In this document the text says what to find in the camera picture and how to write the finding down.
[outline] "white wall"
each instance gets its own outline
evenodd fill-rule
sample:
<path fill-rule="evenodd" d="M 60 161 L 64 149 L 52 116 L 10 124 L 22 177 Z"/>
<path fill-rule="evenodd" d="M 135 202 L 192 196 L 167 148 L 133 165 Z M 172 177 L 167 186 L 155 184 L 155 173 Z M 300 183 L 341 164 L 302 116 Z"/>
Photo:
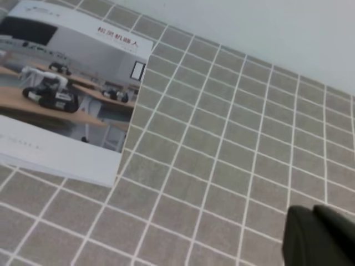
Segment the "white wall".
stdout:
<path fill-rule="evenodd" d="M 355 94 L 354 0 L 113 0 Z"/>

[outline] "black object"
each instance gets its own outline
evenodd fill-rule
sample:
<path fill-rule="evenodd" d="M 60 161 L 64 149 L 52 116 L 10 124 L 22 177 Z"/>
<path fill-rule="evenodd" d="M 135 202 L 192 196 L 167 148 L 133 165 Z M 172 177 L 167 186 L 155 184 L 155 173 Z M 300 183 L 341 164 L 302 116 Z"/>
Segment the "black object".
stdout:
<path fill-rule="evenodd" d="M 122 91 L 103 90 L 101 93 L 111 100 L 121 101 L 122 103 L 127 103 L 129 100 L 128 94 Z"/>
<path fill-rule="evenodd" d="M 69 92 L 59 93 L 57 89 L 53 89 L 56 82 L 53 79 L 44 78 L 36 87 L 28 87 L 23 89 L 22 95 L 37 102 L 44 108 L 64 111 L 76 112 L 79 109 L 78 96 Z"/>
<path fill-rule="evenodd" d="M 57 62 L 52 62 L 49 65 L 49 69 L 67 76 L 70 76 L 72 74 L 72 72 L 69 71 L 69 68 L 66 65 Z"/>
<path fill-rule="evenodd" d="M 355 225 L 326 206 L 288 209 L 285 266 L 354 266 Z"/>
<path fill-rule="evenodd" d="M 57 27 L 30 19 L 7 16 L 0 23 L 0 35 L 47 45 Z"/>

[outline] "brochure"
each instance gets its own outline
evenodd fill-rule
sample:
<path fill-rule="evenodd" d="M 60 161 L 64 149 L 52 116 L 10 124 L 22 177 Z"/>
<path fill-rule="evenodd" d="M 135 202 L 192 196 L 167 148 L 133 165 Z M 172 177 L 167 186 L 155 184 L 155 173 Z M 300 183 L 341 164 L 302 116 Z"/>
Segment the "brochure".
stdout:
<path fill-rule="evenodd" d="M 0 23 L 0 160 L 112 186 L 153 43 L 19 2 Z"/>

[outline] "white grout line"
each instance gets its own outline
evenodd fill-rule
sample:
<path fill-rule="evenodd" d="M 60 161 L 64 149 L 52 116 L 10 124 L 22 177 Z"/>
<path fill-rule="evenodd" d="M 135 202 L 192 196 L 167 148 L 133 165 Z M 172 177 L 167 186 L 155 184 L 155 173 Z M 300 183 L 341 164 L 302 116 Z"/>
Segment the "white grout line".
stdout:
<path fill-rule="evenodd" d="M 258 134 L 258 137 L 257 137 L 256 147 L 255 147 L 256 151 L 259 148 L 260 137 L 261 137 L 261 128 L 262 128 L 263 118 L 264 118 L 263 114 L 265 113 L 268 90 L 269 90 L 269 87 L 270 87 L 270 81 L 271 81 L 272 72 L 273 72 L 273 65 L 271 66 L 271 71 L 270 71 L 270 74 L 269 74 L 269 77 L 268 77 L 268 82 L 267 82 L 267 87 L 266 87 L 266 94 L 265 94 L 265 99 L 264 99 L 264 103 L 263 103 L 263 107 L 262 107 L 262 116 L 261 116 L 261 121 L 260 121 L 260 125 L 259 125 L 259 134 Z M 252 175 L 251 175 L 251 178 L 250 178 L 250 181 L 249 181 L 247 200 L 246 200 L 246 203 L 245 203 L 245 209 L 244 209 L 244 215 L 243 215 L 243 223 L 242 223 L 242 228 L 241 228 L 240 238 L 239 238 L 239 244 L 238 244 L 236 266 L 239 266 L 239 262 L 240 262 L 239 259 L 240 259 L 240 256 L 241 256 L 241 250 L 242 250 L 242 244 L 243 244 L 246 217 L 247 217 L 247 212 L 248 212 L 248 207 L 249 207 L 249 198 L 250 198 L 250 195 L 251 195 L 251 187 L 252 187 L 252 183 L 253 183 L 253 174 L 255 172 L 256 156 L 257 156 L 257 152 L 255 152 L 254 158 L 253 158 L 253 164 L 252 164 L 252 169 L 251 169 Z"/>
<path fill-rule="evenodd" d="M 290 206 L 290 199 L 291 199 L 291 183 L 292 183 L 292 164 L 293 164 L 293 147 L 295 145 L 295 128 L 296 128 L 296 108 L 297 108 L 297 95 L 298 95 L 298 88 L 300 87 L 300 80 L 301 76 L 298 75 L 296 91 L 295 91 L 295 109 L 293 111 L 293 123 L 292 123 L 292 137 L 291 137 L 291 151 L 290 151 L 290 163 L 288 167 L 288 191 L 287 191 L 287 204 L 286 208 L 288 209 Z"/>
<path fill-rule="evenodd" d="M 188 48 L 187 48 L 186 50 L 189 50 L 189 47 L 191 46 L 191 43 L 192 43 L 193 39 L 194 39 L 194 38 L 191 38 L 190 43 L 189 43 L 189 46 L 188 46 Z M 182 138 L 181 138 L 181 140 L 180 140 L 180 144 L 179 144 L 179 146 L 177 147 L 177 149 L 176 149 L 176 151 L 175 151 L 174 158 L 173 158 L 173 160 L 172 160 L 172 162 L 171 162 L 171 166 L 169 167 L 169 170 L 168 170 L 168 172 L 167 172 L 167 174 L 166 174 L 166 177 L 165 177 L 165 179 L 164 179 L 164 182 L 163 182 L 163 185 L 162 185 L 162 187 L 161 187 L 161 191 L 160 191 L 160 193 L 159 193 L 159 195 L 158 195 L 158 198 L 157 198 L 156 201 L 155 201 L 154 207 L 153 207 L 152 212 L 151 212 L 150 217 L 149 217 L 149 221 L 148 221 L 146 227 L 144 228 L 143 234 L 142 234 L 142 236 L 141 236 L 141 238 L 140 238 L 140 240 L 139 240 L 139 243 L 138 243 L 138 245 L 137 245 L 137 248 L 136 248 L 136 250 L 135 250 L 135 253 L 134 253 L 134 257 L 135 257 L 135 258 L 137 257 L 137 255 L 138 255 L 138 253 L 139 253 L 139 250 L 140 250 L 140 248 L 141 248 L 141 245 L 142 245 L 142 243 L 143 243 L 143 240 L 144 240 L 144 238 L 145 238 L 145 235 L 146 235 L 146 233 L 147 233 L 147 231 L 148 231 L 149 224 L 151 223 L 151 220 L 153 219 L 153 215 L 154 215 L 155 210 L 156 210 L 156 208 L 157 208 L 157 206 L 158 206 L 158 203 L 159 203 L 159 201 L 160 201 L 161 195 L 163 194 L 163 190 L 164 190 L 165 185 L 166 185 L 166 183 L 167 183 L 167 181 L 168 181 L 168 177 L 169 177 L 169 175 L 170 175 L 170 173 L 171 173 L 171 171 L 172 171 L 172 169 L 173 169 L 173 165 L 174 165 L 174 163 L 175 163 L 175 161 L 176 161 L 176 158 L 178 157 L 179 151 L 180 151 L 180 149 L 181 149 L 181 147 L 182 147 L 182 142 L 184 141 L 185 136 L 186 136 L 186 134 L 187 134 L 187 130 L 188 130 L 188 128 L 189 128 L 188 126 L 191 124 L 192 117 L 194 116 L 194 113 L 195 113 L 195 111 L 196 111 L 196 107 L 197 107 L 198 104 L 199 104 L 199 101 L 200 101 L 201 96 L 202 96 L 202 92 L 203 92 L 203 90 L 204 90 L 204 88 L 205 88 L 205 86 L 206 86 L 207 80 L 208 80 L 208 76 L 210 75 L 210 73 L 211 73 L 211 71 L 212 71 L 213 63 L 215 62 L 215 60 L 216 60 L 216 58 L 217 58 L 217 55 L 218 55 L 218 52 L 219 52 L 220 49 L 221 49 L 221 46 L 219 46 L 218 51 L 217 51 L 217 53 L 216 53 L 216 55 L 215 55 L 215 57 L 214 57 L 214 60 L 213 60 L 213 62 L 212 62 L 212 64 L 211 64 L 211 67 L 210 67 L 210 69 L 209 69 L 207 78 L 206 78 L 205 81 L 204 81 L 204 84 L 203 84 L 202 89 L 201 89 L 201 91 L 200 91 L 200 93 L 199 93 L 199 96 L 198 96 L 197 102 L 196 102 L 196 104 L 195 104 L 195 107 L 194 107 L 194 109 L 193 109 L 193 111 L 192 111 L 192 114 L 191 114 L 191 116 L 190 116 L 190 118 L 189 118 L 189 122 L 187 123 L 187 127 L 185 128 L 184 133 L 183 133 L 183 135 L 182 135 Z"/>
<path fill-rule="evenodd" d="M 20 241 L 20 243 L 17 245 L 13 255 L 10 257 L 9 261 L 7 262 L 7 266 L 9 266 L 12 261 L 14 260 L 15 256 L 18 254 L 18 252 L 20 251 L 20 249 L 22 248 L 22 246 L 24 245 L 24 243 L 26 242 L 26 240 L 28 239 L 28 237 L 31 235 L 31 233 L 33 232 L 33 230 L 35 229 L 35 227 L 37 226 L 37 224 L 39 223 L 39 221 L 42 219 L 44 213 L 46 212 L 46 210 L 48 209 L 48 207 L 50 206 L 50 204 L 52 203 L 52 201 L 56 198 L 57 194 L 60 191 L 60 188 L 63 187 L 65 181 L 67 179 L 63 179 L 61 185 L 57 188 L 57 190 L 52 194 L 51 198 L 49 199 L 49 201 L 45 204 L 45 206 L 43 207 L 43 209 L 41 210 L 40 214 L 38 215 L 38 217 L 36 218 L 35 222 L 33 223 L 33 225 L 30 227 L 30 229 L 27 231 L 27 233 L 25 234 L 25 236 L 22 238 L 22 240 Z"/>
<path fill-rule="evenodd" d="M 323 154 L 324 154 L 324 202 L 328 203 L 328 172 L 327 172 L 327 123 L 326 123 L 326 99 L 327 99 L 327 86 L 324 89 L 323 99 Z"/>
<path fill-rule="evenodd" d="M 242 72 L 242 70 L 244 68 L 245 62 L 246 62 L 246 56 L 244 57 L 244 60 L 243 60 L 243 64 L 242 64 L 242 67 L 241 67 L 241 72 Z M 241 76 L 239 75 L 238 76 L 238 80 L 237 80 L 237 84 L 235 86 L 235 90 L 234 90 L 234 93 L 233 93 L 232 101 L 234 101 L 234 99 L 236 97 L 237 88 L 238 88 L 240 79 L 241 79 Z M 216 153 L 216 156 L 214 158 L 214 163 L 212 165 L 212 169 L 211 169 L 211 173 L 210 173 L 209 180 L 208 180 L 208 183 L 207 183 L 207 187 L 206 187 L 206 190 L 205 190 L 205 194 L 204 194 L 204 197 L 202 199 L 201 210 L 199 212 L 199 216 L 197 218 L 197 222 L 196 222 L 196 225 L 195 225 L 195 228 L 194 228 L 194 233 L 192 235 L 192 241 L 190 243 L 189 251 L 188 251 L 187 256 L 186 256 L 186 261 L 185 261 L 186 265 L 188 265 L 188 263 L 189 263 L 191 252 L 192 252 L 192 248 L 193 248 L 194 242 L 196 240 L 197 230 L 199 229 L 201 218 L 202 218 L 202 210 L 205 208 L 205 203 L 206 203 L 206 200 L 207 200 L 207 194 L 209 192 L 209 189 L 210 189 L 210 186 L 211 186 L 211 183 L 212 183 L 212 177 L 213 177 L 216 165 L 217 165 L 217 158 L 219 157 L 219 154 L 220 154 L 220 151 L 221 151 L 223 139 L 224 139 L 224 136 L 225 136 L 226 130 L 227 130 L 228 119 L 229 119 L 229 117 L 230 117 L 230 115 L 232 113 L 232 108 L 233 108 L 233 105 L 231 104 L 230 107 L 229 107 L 229 110 L 228 110 L 227 118 L 226 118 L 226 121 L 225 121 L 225 124 L 224 124 L 224 128 L 223 128 L 223 131 L 222 131 L 221 138 L 220 138 L 220 142 L 219 142 L 219 145 L 218 145 L 218 148 L 217 148 L 217 153 Z"/>

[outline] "gray tile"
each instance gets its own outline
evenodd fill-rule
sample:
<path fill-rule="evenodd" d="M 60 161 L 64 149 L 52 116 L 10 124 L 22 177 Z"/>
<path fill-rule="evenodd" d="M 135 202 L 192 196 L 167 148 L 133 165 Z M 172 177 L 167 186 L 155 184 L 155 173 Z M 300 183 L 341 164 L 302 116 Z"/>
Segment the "gray tile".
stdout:
<path fill-rule="evenodd" d="M 172 81 L 168 87 L 166 94 L 195 105 L 200 92 L 182 83 Z"/>
<path fill-rule="evenodd" d="M 75 265 L 128 266 L 131 259 L 93 243 L 86 243 Z"/>
<path fill-rule="evenodd" d="M 289 143 L 292 141 L 292 127 L 266 117 L 264 117 L 262 122 L 261 131 L 282 141 Z"/>
<path fill-rule="evenodd" d="M 146 186 L 160 189 L 168 169 L 165 165 L 134 154 L 123 176 Z"/>
<path fill-rule="evenodd" d="M 293 149 L 293 165 L 317 176 L 324 176 L 324 159 L 296 147 Z"/>
<path fill-rule="evenodd" d="M 242 223 L 245 202 L 245 198 L 241 196 L 210 186 L 205 209 L 237 223 Z"/>
<path fill-rule="evenodd" d="M 164 97 L 158 106 L 158 111 L 188 122 L 192 114 L 192 107 L 172 98 Z"/>
<path fill-rule="evenodd" d="M 313 198 L 308 198 L 302 194 L 299 194 L 295 191 L 291 191 L 290 195 L 290 206 L 299 205 L 304 206 L 309 209 L 313 209 L 314 205 L 324 204 L 324 201 L 318 201 Z"/>
<path fill-rule="evenodd" d="M 107 18 L 125 27 L 132 28 L 138 19 L 138 16 L 139 15 L 133 12 L 129 12 L 118 6 L 114 6 L 114 8 L 111 9 L 110 13 L 108 14 Z"/>
<path fill-rule="evenodd" d="M 327 161 L 327 178 L 355 190 L 355 171 Z"/>
<path fill-rule="evenodd" d="M 207 75 L 210 68 L 211 68 L 211 63 L 206 62 L 198 57 L 195 57 L 190 54 L 186 54 L 181 62 L 181 65 L 190 68 L 192 70 L 195 70 L 201 74 Z"/>
<path fill-rule="evenodd" d="M 193 86 L 197 89 L 201 89 L 204 85 L 206 76 L 195 73 L 186 68 L 178 68 L 174 76 L 174 79 Z"/>
<path fill-rule="evenodd" d="M 238 81 L 238 74 L 229 71 L 228 69 L 221 68 L 217 65 L 212 67 L 210 77 L 222 81 L 231 86 L 235 86 Z"/>
<path fill-rule="evenodd" d="M 165 186 L 164 193 L 196 206 L 201 206 L 206 186 L 206 182 L 173 169 Z"/>
<path fill-rule="evenodd" d="M 291 109 L 293 109 L 295 105 L 295 97 L 293 95 L 284 93 L 273 87 L 268 89 L 267 99 Z"/>
<path fill-rule="evenodd" d="M 12 169 L 4 165 L 0 165 L 0 186 L 11 173 L 12 173 Z"/>
<path fill-rule="evenodd" d="M 213 172 L 212 183 L 247 195 L 250 182 L 250 173 L 217 161 Z"/>
<path fill-rule="evenodd" d="M 82 239 L 38 223 L 19 251 L 21 257 L 43 265 L 69 265 Z"/>
<path fill-rule="evenodd" d="M 151 19 L 141 17 L 134 27 L 134 30 L 158 40 L 164 31 L 165 26 Z"/>
<path fill-rule="evenodd" d="M 151 55 L 148 61 L 147 68 L 165 76 L 172 76 L 177 66 L 178 65 L 175 65 L 168 61 L 165 61 L 164 59 Z"/>
<path fill-rule="evenodd" d="M 109 204 L 148 219 L 158 194 L 121 179 L 114 190 Z"/>
<path fill-rule="evenodd" d="M 266 62 L 266 61 L 263 61 L 259 58 L 255 58 L 255 57 L 252 57 L 251 55 L 248 55 L 247 56 L 247 60 L 250 61 L 250 62 L 253 62 L 253 63 L 256 63 L 256 64 L 259 64 L 259 65 L 263 65 L 265 66 L 266 68 L 271 68 L 271 64 Z"/>
<path fill-rule="evenodd" d="M 353 151 L 346 150 L 327 141 L 327 159 L 355 168 L 355 155 Z"/>
<path fill-rule="evenodd" d="M 156 93 L 146 87 L 142 86 L 139 90 L 139 97 L 137 103 L 142 106 L 154 109 L 160 100 L 161 94 Z"/>
<path fill-rule="evenodd" d="M 281 244 L 246 230 L 241 258 L 255 265 L 282 265 Z"/>
<path fill-rule="evenodd" d="M 320 89 L 324 89 L 324 85 L 322 83 L 317 82 L 313 79 L 307 78 L 305 76 L 301 76 L 301 81 L 304 81 L 305 83 L 311 84 L 311 85 L 318 87 Z"/>
<path fill-rule="evenodd" d="M 295 79 L 298 79 L 298 75 L 296 73 L 291 72 L 291 71 L 289 71 L 289 70 L 287 70 L 285 68 L 281 68 L 279 66 L 274 65 L 273 69 L 274 69 L 274 71 L 277 71 L 277 72 L 282 73 L 284 75 L 287 75 L 287 76 L 293 77 Z"/>
<path fill-rule="evenodd" d="M 196 109 L 191 124 L 204 130 L 221 135 L 226 120 L 202 110 Z"/>
<path fill-rule="evenodd" d="M 280 212 L 250 201 L 245 226 L 282 240 L 285 218 Z"/>
<path fill-rule="evenodd" d="M 262 113 L 264 99 L 255 97 L 252 94 L 245 93 L 244 91 L 237 90 L 234 103 L 244 106 L 255 112 Z"/>
<path fill-rule="evenodd" d="M 258 133 L 228 122 L 224 138 L 245 147 L 255 149 Z"/>
<path fill-rule="evenodd" d="M 324 155 L 324 139 L 319 139 L 303 131 L 295 129 L 293 144 L 320 156 Z"/>
<path fill-rule="evenodd" d="M 185 124 L 157 113 L 153 116 L 148 126 L 149 131 L 161 134 L 174 141 L 181 140 L 185 128 Z"/>
<path fill-rule="evenodd" d="M 144 128 L 148 120 L 150 119 L 152 111 L 148 110 L 147 108 L 143 108 L 140 106 L 135 106 L 133 115 L 131 118 L 131 123 L 133 125 L 139 126 Z"/>
<path fill-rule="evenodd" d="M 355 193 L 340 186 L 328 183 L 328 202 L 355 213 Z"/>
<path fill-rule="evenodd" d="M 345 115 L 349 115 L 349 116 L 351 115 L 350 101 L 343 100 L 343 99 L 333 96 L 329 93 L 327 93 L 327 96 L 326 96 L 326 106 L 330 109 L 341 112 Z"/>
<path fill-rule="evenodd" d="M 260 136 L 258 151 L 283 162 L 290 161 L 291 146 L 265 135 Z"/>
<path fill-rule="evenodd" d="M 222 101 L 211 95 L 202 93 L 199 104 L 199 108 L 209 112 L 213 112 L 216 115 L 226 117 L 228 115 L 230 103 Z"/>
<path fill-rule="evenodd" d="M 144 227 L 144 222 L 106 208 L 101 214 L 91 237 L 133 254 Z"/>
<path fill-rule="evenodd" d="M 198 209 L 162 196 L 152 222 L 187 237 L 192 237 L 198 216 Z"/>
<path fill-rule="evenodd" d="M 273 104 L 270 101 L 266 101 L 265 115 L 289 125 L 293 125 L 293 111 Z"/>
<path fill-rule="evenodd" d="M 288 184 L 289 166 L 261 154 L 256 156 L 255 174 L 283 185 Z"/>
<path fill-rule="evenodd" d="M 257 80 L 267 82 L 270 76 L 270 69 L 263 68 L 262 66 L 253 64 L 250 61 L 246 61 L 243 68 L 243 75 L 250 76 Z"/>
<path fill-rule="evenodd" d="M 0 201 L 25 212 L 39 214 L 54 191 L 56 191 L 55 187 L 16 173 L 3 187 Z"/>
<path fill-rule="evenodd" d="M 90 11 L 99 17 L 104 17 L 107 12 L 109 12 L 111 6 L 111 4 L 103 1 L 84 0 L 84 2 L 81 3 L 80 8 Z"/>
<path fill-rule="evenodd" d="M 22 238 L 32 226 L 34 219 L 2 206 L 0 206 L 0 217 L 1 248 L 14 252 L 17 245 L 19 245 Z"/>
<path fill-rule="evenodd" d="M 33 171 L 30 169 L 25 169 L 25 168 L 20 168 L 20 170 L 26 172 L 26 173 L 30 173 L 33 176 L 37 176 L 40 179 L 46 180 L 50 183 L 56 184 L 56 185 L 60 185 L 62 184 L 64 178 L 60 177 L 60 176 L 55 176 L 55 175 L 51 175 L 49 173 L 44 173 L 44 172 L 38 172 L 38 171 Z"/>
<path fill-rule="evenodd" d="M 323 120 L 323 107 L 309 101 L 305 101 L 302 98 L 297 98 L 297 111 Z"/>
<path fill-rule="evenodd" d="M 257 96 L 265 97 L 266 84 L 257 82 L 256 80 L 249 79 L 246 76 L 240 78 L 238 88 L 253 93 Z"/>
<path fill-rule="evenodd" d="M 244 60 L 242 58 L 233 57 L 230 55 L 230 53 L 220 50 L 218 52 L 215 63 L 233 71 L 240 72 L 243 61 Z"/>
<path fill-rule="evenodd" d="M 303 82 L 301 82 L 298 87 L 298 96 L 321 105 L 323 105 L 324 102 L 324 91 L 316 89 Z"/>
<path fill-rule="evenodd" d="M 134 146 L 136 145 L 140 135 L 142 134 L 143 130 L 135 127 L 135 126 L 131 126 L 129 128 L 129 132 L 127 134 L 126 140 L 125 140 L 125 147 L 127 149 L 134 149 Z"/>
<path fill-rule="evenodd" d="M 86 234 L 101 205 L 77 195 L 60 191 L 43 218 L 75 232 Z"/>
<path fill-rule="evenodd" d="M 169 61 L 172 61 L 176 64 L 180 63 L 180 60 L 181 60 L 182 56 L 184 55 L 184 53 L 182 51 L 174 49 L 174 48 L 167 46 L 163 43 L 159 43 L 155 47 L 153 54 L 163 57 L 163 58 L 165 58 Z"/>
<path fill-rule="evenodd" d="M 324 200 L 324 179 L 293 168 L 291 187 L 312 197 Z"/>
<path fill-rule="evenodd" d="M 219 159 L 250 171 L 253 158 L 254 152 L 227 141 L 222 142 Z"/>
<path fill-rule="evenodd" d="M 282 211 L 287 207 L 287 189 L 256 176 L 253 178 L 250 197 Z"/>
<path fill-rule="evenodd" d="M 240 227 L 203 213 L 196 240 L 235 256 L 238 250 Z"/>
<path fill-rule="evenodd" d="M 327 92 L 338 95 L 339 97 L 342 97 L 347 100 L 351 100 L 351 96 L 347 93 L 342 92 L 341 90 L 335 89 L 333 87 L 327 86 Z"/>
<path fill-rule="evenodd" d="M 320 137 L 323 137 L 323 123 L 314 120 L 310 117 L 304 116 L 300 113 L 296 113 L 296 127 L 308 131 L 312 134 L 318 135 Z"/>
<path fill-rule="evenodd" d="M 351 118 L 326 109 L 326 122 L 352 132 Z"/>
<path fill-rule="evenodd" d="M 183 141 L 183 144 L 187 147 L 196 149 L 211 156 L 216 155 L 219 143 L 219 138 L 194 127 L 188 128 Z"/>
<path fill-rule="evenodd" d="M 195 54 L 201 58 L 207 59 L 209 61 L 213 61 L 216 53 L 217 53 L 217 48 L 212 47 L 204 42 L 201 42 L 198 39 L 194 39 L 191 43 L 191 46 L 189 48 L 189 53 Z"/>
<path fill-rule="evenodd" d="M 147 69 L 144 74 L 143 85 L 163 92 L 169 83 L 169 79 Z"/>
<path fill-rule="evenodd" d="M 190 242 L 150 226 L 138 257 L 155 265 L 184 265 Z"/>
<path fill-rule="evenodd" d="M 178 145 L 146 132 L 138 144 L 137 152 L 160 162 L 171 163 Z"/>
<path fill-rule="evenodd" d="M 354 137 L 352 134 L 342 130 L 338 130 L 335 127 L 326 126 L 327 140 L 333 141 L 347 148 L 354 149 Z"/>
<path fill-rule="evenodd" d="M 191 266 L 234 266 L 235 261 L 231 258 L 218 254 L 210 249 L 194 244 L 192 248 L 189 265 Z"/>
<path fill-rule="evenodd" d="M 77 181 L 68 179 L 65 184 L 65 188 L 68 188 L 72 191 L 76 191 L 80 194 L 93 198 L 97 201 L 104 202 L 107 198 L 107 195 L 110 192 L 110 189 L 107 187 L 102 187 L 94 184 L 89 184 L 87 182 Z"/>
<path fill-rule="evenodd" d="M 166 29 L 163 37 L 161 37 L 161 41 L 179 49 L 186 50 L 191 41 L 191 37 L 169 27 Z"/>
<path fill-rule="evenodd" d="M 251 129 L 259 130 L 261 116 L 254 112 L 248 111 L 239 106 L 233 105 L 230 120 L 237 122 Z"/>
<path fill-rule="evenodd" d="M 213 159 L 182 147 L 177 155 L 174 167 L 208 180 Z"/>
<path fill-rule="evenodd" d="M 273 72 L 271 75 L 270 85 L 294 94 L 296 92 L 297 79 Z"/>
<path fill-rule="evenodd" d="M 204 91 L 221 97 L 227 101 L 233 100 L 234 90 L 234 87 L 220 83 L 213 79 L 208 79 L 204 88 Z"/>

